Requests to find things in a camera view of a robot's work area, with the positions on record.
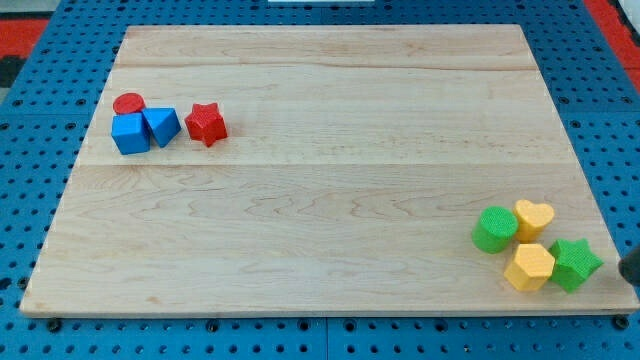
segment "wood grain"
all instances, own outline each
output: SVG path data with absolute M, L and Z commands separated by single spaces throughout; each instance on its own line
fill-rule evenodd
M 121 156 L 111 103 L 222 104 L 229 138 Z M 518 293 L 482 209 L 605 261 Z M 34 317 L 543 315 L 639 307 L 519 27 L 131 27 L 21 303 Z

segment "heart-shaped block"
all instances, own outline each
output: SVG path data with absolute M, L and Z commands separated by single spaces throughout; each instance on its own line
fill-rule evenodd
M 549 204 L 534 204 L 529 200 L 518 200 L 513 208 L 518 219 L 518 231 L 514 235 L 522 244 L 534 242 L 555 216 Z

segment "red block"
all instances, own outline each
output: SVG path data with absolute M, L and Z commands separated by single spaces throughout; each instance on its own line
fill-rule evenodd
M 113 111 L 118 115 L 141 112 L 145 107 L 144 99 L 136 93 L 122 94 L 113 102 Z
M 227 137 L 227 128 L 220 115 L 218 104 L 193 104 L 191 114 L 185 119 L 192 140 L 201 140 L 207 147 L 216 140 Z

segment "green star block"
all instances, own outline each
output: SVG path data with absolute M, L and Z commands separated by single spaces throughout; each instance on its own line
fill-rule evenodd
M 568 293 L 579 288 L 603 264 L 589 249 L 587 239 L 557 239 L 549 252 L 556 258 L 549 280 L 560 285 Z

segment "blue pegboard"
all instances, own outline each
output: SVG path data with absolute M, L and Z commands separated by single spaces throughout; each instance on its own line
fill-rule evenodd
M 621 330 L 606 316 L 58 322 L 19 313 L 128 25 L 422 23 L 522 26 L 616 246 L 640 245 L 640 99 L 580 1 L 63 0 L 0 108 L 0 358 L 638 358 L 638 314 Z

